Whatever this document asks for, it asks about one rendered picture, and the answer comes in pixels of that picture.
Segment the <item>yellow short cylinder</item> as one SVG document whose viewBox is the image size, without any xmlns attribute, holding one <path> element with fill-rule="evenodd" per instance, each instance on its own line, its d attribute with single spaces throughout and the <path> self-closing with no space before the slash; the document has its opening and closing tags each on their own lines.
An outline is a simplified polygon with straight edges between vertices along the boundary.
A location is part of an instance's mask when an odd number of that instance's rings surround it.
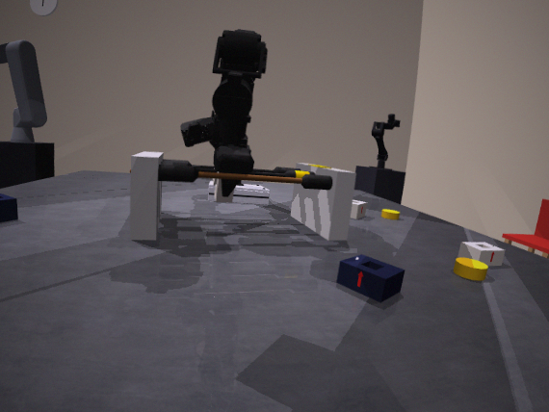
<svg viewBox="0 0 549 412">
<path fill-rule="evenodd" d="M 393 211 L 393 210 L 382 210 L 381 217 L 384 219 L 399 219 L 400 212 Z"/>
<path fill-rule="evenodd" d="M 483 281 L 486 277 L 487 265 L 478 260 L 464 257 L 457 258 L 454 266 L 454 272 L 456 275 L 460 275 L 463 278 Z"/>
</svg>

